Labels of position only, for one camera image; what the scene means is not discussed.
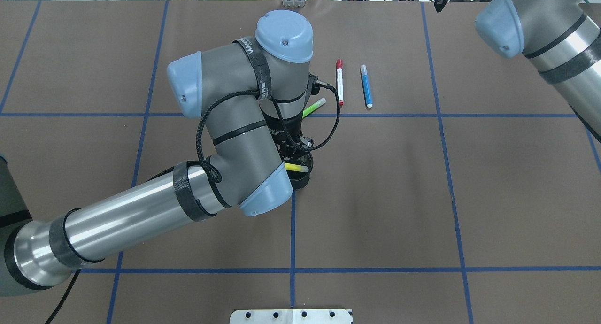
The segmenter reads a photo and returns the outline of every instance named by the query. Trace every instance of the green marker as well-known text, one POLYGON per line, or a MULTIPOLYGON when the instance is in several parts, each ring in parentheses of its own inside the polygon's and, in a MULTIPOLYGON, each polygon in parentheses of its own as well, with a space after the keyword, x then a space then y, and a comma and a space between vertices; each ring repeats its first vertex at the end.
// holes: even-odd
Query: green marker
POLYGON ((302 111, 302 118, 306 118, 307 115, 313 113, 317 110, 317 108, 320 108, 324 104, 326 104, 326 98, 322 97, 321 99, 319 99, 319 101, 315 102, 314 104, 311 104, 311 106, 307 107, 307 109, 302 111))

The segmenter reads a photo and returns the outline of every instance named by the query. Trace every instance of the yellow marker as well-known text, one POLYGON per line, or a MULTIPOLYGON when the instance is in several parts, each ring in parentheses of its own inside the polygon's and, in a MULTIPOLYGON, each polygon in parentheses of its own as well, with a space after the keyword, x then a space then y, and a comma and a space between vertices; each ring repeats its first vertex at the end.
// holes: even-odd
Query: yellow marker
POLYGON ((296 172, 309 172, 309 167, 294 165, 292 163, 284 163, 284 167, 288 171, 296 171, 296 172))

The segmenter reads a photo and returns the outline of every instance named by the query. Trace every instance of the blue tape line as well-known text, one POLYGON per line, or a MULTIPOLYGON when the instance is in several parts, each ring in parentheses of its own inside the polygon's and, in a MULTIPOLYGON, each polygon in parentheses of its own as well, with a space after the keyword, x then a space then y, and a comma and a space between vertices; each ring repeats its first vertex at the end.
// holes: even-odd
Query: blue tape line
MULTIPOLYGON (((154 89, 154 80, 156 78, 156 69, 159 65, 159 56, 161 55, 161 44, 163 42, 163 33, 165 31, 165 22, 167 20, 167 10, 169 9, 169 1, 165 2, 163 8, 163 19, 161 20, 161 30, 159 31, 159 41, 156 45, 156 52, 154 54, 154 65, 152 70, 152 76, 150 78, 150 86, 148 87, 148 98, 146 100, 146 110, 144 112, 144 122, 142 122, 142 131, 140 133, 140 142, 138 144, 138 153, 136 155, 136 164, 133 168, 133 176, 131 178, 131 186, 134 187, 138 181, 138 170, 140 167, 140 159, 142 157, 142 149, 144 148, 144 137, 146 136, 146 125, 148 125, 148 115, 150 113, 150 104, 152 103, 152 93, 154 89)), ((107 324, 111 324, 113 309, 116 301, 116 291, 119 286, 119 276, 121 273, 121 266, 123 262, 123 251, 119 252, 119 258, 116 263, 115 279, 113 281, 113 289, 111 293, 111 301, 109 303, 109 311, 107 313, 107 324)))
POLYGON ((290 213, 290 308, 296 303, 296 192, 292 192, 290 213))
POLYGON ((444 118, 577 118, 576 114, 449 114, 444 118))
POLYGON ((417 273, 461 272, 462 268, 296 268, 296 273, 417 273))
POLYGON ((436 102, 436 114, 438 114, 438 130, 440 131, 440 141, 442 142, 442 153, 445 159, 445 169, 447 170, 447 183, 449 193, 451 195, 451 205, 453 206, 453 219, 455 219, 455 236, 457 237, 457 249, 459 251, 459 263, 461 264, 463 290, 465 293, 465 303, 468 311, 468 320, 470 324, 474 324, 474 315, 472 313, 472 302, 470 298, 470 285, 468 284, 468 273, 465 270, 465 258, 463 256, 463 243, 461 240, 461 230, 459 228, 459 217, 457 215, 457 204, 455 202, 455 190, 453 189, 453 177, 451 176, 451 166, 449 165, 449 157, 447 152, 447 140, 445 138, 444 126, 442 124, 442 111, 440 110, 440 100, 438 96, 438 86, 436 84, 436 74, 434 73, 434 61, 432 58, 432 50, 430 46, 430 35, 428 33, 428 23, 425 16, 424 3, 420 3, 421 17, 424 23, 425 45, 428 52, 428 62, 430 64, 430 76, 432 78, 432 88, 434 91, 434 101, 436 102))
POLYGON ((466 268, 467 272, 601 271, 601 266, 491 266, 466 268))
MULTIPOLYGON (((601 271, 601 266, 475 266, 433 268, 295 268, 294 273, 458 273, 458 272, 529 272, 529 271, 601 271)), ((115 273, 116 269, 90 268, 81 273, 115 273)), ((290 268, 121 268, 120 274, 229 274, 229 273, 291 273, 290 268)))
POLYGON ((36 10, 34 11, 33 16, 31 17, 30 26, 27 29, 27 33, 25 34, 25 38, 23 39, 23 44, 21 45, 21 50, 19 50, 19 55, 17 55, 17 61, 15 61, 15 66, 13 67, 13 72, 10 73, 10 78, 8 79, 8 84, 6 85, 6 90, 4 91, 4 96, 2 97, 2 102, 0 102, 0 113, 4 109, 4 105, 6 104, 6 100, 8 99, 8 93, 10 93, 10 87, 13 85, 13 80, 15 79, 15 75, 17 75, 17 68, 19 67, 19 63, 21 63, 21 57, 23 57, 23 52, 25 51, 25 47, 27 46, 27 41, 30 39, 30 34, 32 29, 34 28, 34 23, 36 23, 37 14, 39 13, 39 7, 41 6, 41 1, 38 1, 36 5, 36 10))
MULTIPOLYGON (((442 113, 443 118, 577 118, 574 114, 471 114, 442 113)), ((5 117, 184 117, 182 113, 0 113, 5 117)), ((336 114, 313 113, 307 118, 335 118, 336 114)), ((343 113, 340 117, 348 118, 438 118, 438 114, 367 114, 343 113)))
POLYGON ((595 140, 588 129, 586 130, 586 135, 588 136, 588 142, 591 144, 591 148, 593 149, 593 156, 595 157, 595 162, 597 162, 597 168, 599 169, 599 174, 601 174, 601 161, 599 160, 599 153, 597 152, 597 148, 595 147, 595 140))
POLYGON ((105 118, 105 117, 143 117, 144 113, 2 113, 6 117, 56 117, 56 118, 105 118))
POLYGON ((121 269, 121 273, 165 273, 165 274, 221 274, 221 273, 290 273, 289 268, 234 268, 234 269, 220 269, 220 268, 206 268, 206 269, 195 269, 195 268, 180 268, 180 269, 138 269, 138 268, 124 268, 121 269))
POLYGON ((116 290, 119 286, 119 270, 121 268, 121 264, 123 262, 123 251, 119 253, 119 257, 116 261, 116 269, 115 269, 115 278, 113 279, 113 288, 111 290, 111 300, 109 301, 109 311, 107 313, 107 324, 111 324, 112 322, 112 314, 115 309, 115 300, 116 300, 116 290))

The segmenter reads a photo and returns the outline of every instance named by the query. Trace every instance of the white mounting plate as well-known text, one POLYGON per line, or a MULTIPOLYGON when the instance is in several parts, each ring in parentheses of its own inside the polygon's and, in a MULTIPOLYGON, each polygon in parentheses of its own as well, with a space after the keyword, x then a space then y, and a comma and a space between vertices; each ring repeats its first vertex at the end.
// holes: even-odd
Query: white mounting plate
POLYGON ((351 309, 236 310, 230 324, 352 324, 352 313, 351 309))

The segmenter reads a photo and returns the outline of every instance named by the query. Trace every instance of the red marker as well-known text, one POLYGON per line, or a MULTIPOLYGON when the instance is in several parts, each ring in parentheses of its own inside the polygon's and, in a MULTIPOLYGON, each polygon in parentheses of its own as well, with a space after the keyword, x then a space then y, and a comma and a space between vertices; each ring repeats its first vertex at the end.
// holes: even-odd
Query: red marker
POLYGON ((336 86, 339 93, 340 106, 344 104, 344 94, 342 85, 342 59, 336 61, 336 86))

